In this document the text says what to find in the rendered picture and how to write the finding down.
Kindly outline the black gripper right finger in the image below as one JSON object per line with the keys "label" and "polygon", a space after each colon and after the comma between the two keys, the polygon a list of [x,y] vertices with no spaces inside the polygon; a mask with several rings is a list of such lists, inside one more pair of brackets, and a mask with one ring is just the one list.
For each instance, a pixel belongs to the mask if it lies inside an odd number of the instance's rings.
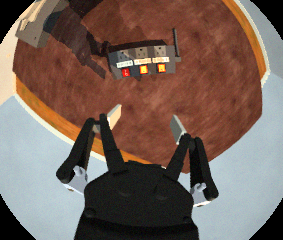
{"label": "black gripper right finger", "polygon": [[191,138],[176,115],[172,116],[169,126],[176,144],[179,145],[153,191],[154,196],[158,200],[165,200],[172,195],[184,165],[187,149],[189,149],[190,193],[194,199],[194,206],[201,207],[219,196],[211,176],[202,139]]}

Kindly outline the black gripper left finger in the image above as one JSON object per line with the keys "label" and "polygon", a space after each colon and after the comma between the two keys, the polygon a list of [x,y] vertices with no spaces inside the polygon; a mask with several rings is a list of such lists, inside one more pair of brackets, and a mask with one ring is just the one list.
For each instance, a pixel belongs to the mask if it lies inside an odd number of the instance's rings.
{"label": "black gripper left finger", "polygon": [[118,193],[124,197],[129,197],[134,193],[135,181],[126,167],[120,150],[117,149],[111,132],[120,114],[121,105],[117,104],[108,114],[99,115],[100,122],[95,121],[94,118],[88,118],[84,123],[68,158],[56,172],[56,177],[69,191],[76,191],[84,195],[84,189],[88,184],[86,171],[93,141],[95,134],[101,131],[107,168],[111,170]]}

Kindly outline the grey power strip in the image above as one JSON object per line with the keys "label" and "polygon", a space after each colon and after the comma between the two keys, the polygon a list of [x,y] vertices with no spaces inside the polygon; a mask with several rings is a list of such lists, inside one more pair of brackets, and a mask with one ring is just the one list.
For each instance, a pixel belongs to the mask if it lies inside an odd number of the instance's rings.
{"label": "grey power strip", "polygon": [[113,79],[176,73],[175,62],[181,62],[176,29],[174,39],[175,45],[146,46],[108,53]]}

